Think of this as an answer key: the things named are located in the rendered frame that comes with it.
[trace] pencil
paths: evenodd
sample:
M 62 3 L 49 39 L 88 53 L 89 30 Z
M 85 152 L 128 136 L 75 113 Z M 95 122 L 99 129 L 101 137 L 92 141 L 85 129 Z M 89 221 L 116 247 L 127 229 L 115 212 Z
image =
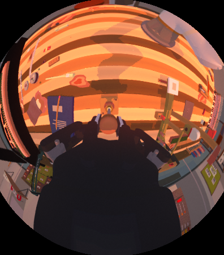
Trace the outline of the pencil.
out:
M 58 119 L 58 109 L 59 109 L 60 97 L 61 97 L 61 96 L 59 96 L 58 102 L 57 102 L 57 118 L 56 118 L 56 121 L 55 121 L 55 130 L 57 130 L 57 119 Z

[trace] white cloth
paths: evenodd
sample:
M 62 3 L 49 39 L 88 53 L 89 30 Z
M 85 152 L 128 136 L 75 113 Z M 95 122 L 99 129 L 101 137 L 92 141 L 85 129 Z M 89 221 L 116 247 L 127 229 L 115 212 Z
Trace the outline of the white cloth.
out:
M 191 25 L 168 11 L 162 11 L 159 17 L 170 28 L 186 38 L 202 65 L 215 70 L 222 69 L 224 64 L 217 52 Z

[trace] striped tabletop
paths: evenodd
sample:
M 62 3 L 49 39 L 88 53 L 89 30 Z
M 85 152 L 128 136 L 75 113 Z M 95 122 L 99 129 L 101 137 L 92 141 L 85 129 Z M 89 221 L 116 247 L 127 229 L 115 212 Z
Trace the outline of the striped tabletop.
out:
M 118 115 L 124 120 L 135 123 L 135 128 L 138 123 L 139 128 L 141 123 L 154 123 L 155 110 L 164 109 L 167 92 L 167 85 L 158 80 L 168 77 L 179 81 L 173 110 L 182 115 L 186 100 L 191 101 L 195 106 L 191 121 L 199 126 L 201 120 L 207 123 L 213 106 L 214 82 L 209 79 L 206 103 L 198 101 L 199 84 L 207 90 L 207 75 L 210 71 L 213 76 L 213 70 L 198 61 L 182 36 L 172 48 L 150 39 L 141 29 L 141 23 L 157 16 L 132 6 L 95 6 L 65 14 L 31 36 L 25 43 L 19 66 L 23 85 L 30 82 L 32 52 L 40 38 L 31 70 L 38 73 L 38 81 L 23 90 L 23 116 L 29 132 L 51 133 L 48 110 L 39 116 L 35 126 L 26 114 L 37 91 L 43 97 L 73 96 L 74 121 L 90 121 L 101 113 L 101 95 L 117 94 Z M 49 67 L 49 62 L 57 56 L 59 61 Z M 46 80 L 67 73 L 84 75 L 90 86 L 70 85 L 73 77 Z M 21 99 L 20 79 L 18 83 Z

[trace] blue book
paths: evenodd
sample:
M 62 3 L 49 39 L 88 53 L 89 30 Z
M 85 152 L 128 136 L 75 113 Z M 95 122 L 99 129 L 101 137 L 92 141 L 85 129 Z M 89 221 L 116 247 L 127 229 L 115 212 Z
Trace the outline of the blue book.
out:
M 58 109 L 57 130 L 55 129 L 58 98 L 59 96 L 48 96 L 49 122 L 52 134 L 74 122 L 74 97 L 61 96 Z

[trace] brown sphere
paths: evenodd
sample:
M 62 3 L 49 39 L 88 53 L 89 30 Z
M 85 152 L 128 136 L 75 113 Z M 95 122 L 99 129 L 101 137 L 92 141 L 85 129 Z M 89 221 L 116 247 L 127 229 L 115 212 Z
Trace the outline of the brown sphere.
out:
M 100 130 L 104 134 L 112 134 L 117 130 L 117 118 L 112 114 L 105 114 L 101 117 Z

